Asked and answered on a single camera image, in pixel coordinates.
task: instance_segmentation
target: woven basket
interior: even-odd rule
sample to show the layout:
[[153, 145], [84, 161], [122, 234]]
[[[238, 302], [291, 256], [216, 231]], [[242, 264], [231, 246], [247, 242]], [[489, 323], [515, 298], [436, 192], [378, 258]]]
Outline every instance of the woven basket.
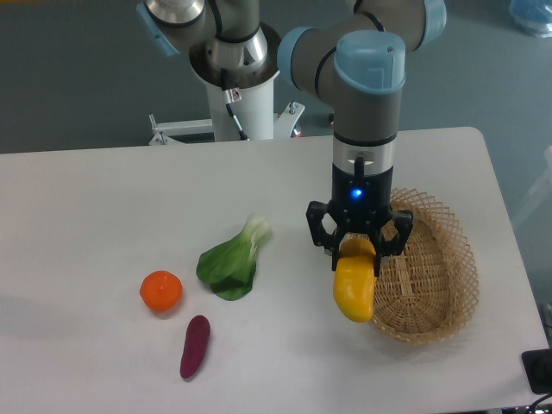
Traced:
[[[474, 255], [449, 207], [424, 192], [393, 190], [394, 210], [414, 212], [414, 228], [400, 256], [382, 264], [373, 324], [400, 341], [446, 339], [471, 319], [478, 303]], [[386, 239], [396, 230], [388, 223]]]

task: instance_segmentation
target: orange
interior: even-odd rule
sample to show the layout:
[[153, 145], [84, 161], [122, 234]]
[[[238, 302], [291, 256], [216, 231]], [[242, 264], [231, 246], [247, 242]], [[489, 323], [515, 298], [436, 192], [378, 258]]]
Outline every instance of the orange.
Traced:
[[180, 279], [165, 270], [149, 274], [140, 287], [141, 298], [154, 312], [170, 310], [182, 298], [182, 293]]

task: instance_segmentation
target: toy fruit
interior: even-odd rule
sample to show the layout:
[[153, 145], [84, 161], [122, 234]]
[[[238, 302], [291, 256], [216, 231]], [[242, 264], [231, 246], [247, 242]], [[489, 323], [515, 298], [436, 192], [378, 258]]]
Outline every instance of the toy fruit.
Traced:
[[346, 240], [339, 251], [334, 299], [343, 315], [353, 322], [368, 322], [373, 314], [375, 249], [363, 237]]
[[184, 353], [180, 361], [180, 376], [185, 380], [191, 378], [201, 367], [207, 353], [210, 324], [206, 317], [197, 315], [186, 330]]
[[165, 270], [149, 274], [141, 284], [140, 296], [154, 312], [169, 311], [183, 295], [180, 279]]

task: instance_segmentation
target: bok choy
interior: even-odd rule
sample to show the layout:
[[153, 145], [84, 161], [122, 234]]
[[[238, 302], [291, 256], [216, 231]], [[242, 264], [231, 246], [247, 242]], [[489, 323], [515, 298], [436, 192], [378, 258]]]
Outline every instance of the bok choy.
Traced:
[[220, 298], [243, 298], [253, 288], [257, 250], [270, 234], [265, 217], [249, 216], [238, 235], [201, 254], [196, 275]]

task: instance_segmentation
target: fake vegetable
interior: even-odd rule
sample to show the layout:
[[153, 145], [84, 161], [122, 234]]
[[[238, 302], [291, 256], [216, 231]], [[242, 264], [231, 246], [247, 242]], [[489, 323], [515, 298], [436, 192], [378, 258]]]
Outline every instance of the fake vegetable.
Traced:
[[180, 279], [165, 270], [149, 274], [140, 287], [142, 300], [154, 312], [169, 311], [182, 298], [182, 293]]
[[203, 315], [197, 315], [188, 324], [184, 353], [180, 362], [180, 376], [185, 380], [191, 378], [201, 367], [207, 353], [210, 325]]
[[339, 250], [334, 299], [343, 315], [353, 322], [368, 322], [373, 314], [375, 249], [362, 237], [346, 240]]
[[270, 233], [265, 217], [249, 216], [238, 235], [201, 254], [196, 275], [220, 298], [243, 298], [253, 288], [257, 249]]

